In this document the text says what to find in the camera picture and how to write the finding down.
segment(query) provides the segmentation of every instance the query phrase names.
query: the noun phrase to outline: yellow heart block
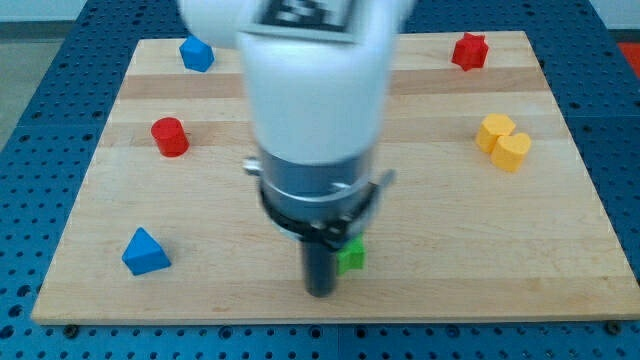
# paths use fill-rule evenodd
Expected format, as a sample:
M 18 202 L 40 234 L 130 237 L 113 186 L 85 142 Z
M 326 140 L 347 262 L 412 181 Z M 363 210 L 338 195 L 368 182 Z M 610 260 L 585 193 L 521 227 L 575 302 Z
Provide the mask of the yellow heart block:
M 491 162 L 502 170 L 516 172 L 530 148 L 531 138 L 525 133 L 500 136 L 491 153 Z
M 499 136 L 510 135 L 516 128 L 516 124 L 505 114 L 489 114 L 482 120 L 478 134 L 476 134 L 476 144 L 480 150 L 487 154 L 493 151 Z

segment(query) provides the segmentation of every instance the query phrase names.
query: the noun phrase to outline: blue pegboard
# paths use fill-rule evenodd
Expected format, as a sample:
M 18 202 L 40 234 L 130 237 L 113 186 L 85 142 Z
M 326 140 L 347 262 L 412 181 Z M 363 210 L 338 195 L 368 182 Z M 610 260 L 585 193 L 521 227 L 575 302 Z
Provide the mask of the blue pegboard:
M 420 0 L 406 26 L 466 30 L 526 31 L 640 274 L 638 81 L 591 5 Z M 89 0 L 79 15 L 0 155 L 0 359 L 640 358 L 638 321 L 86 326 L 73 339 L 34 324 L 29 313 L 137 41 L 186 35 L 173 0 Z

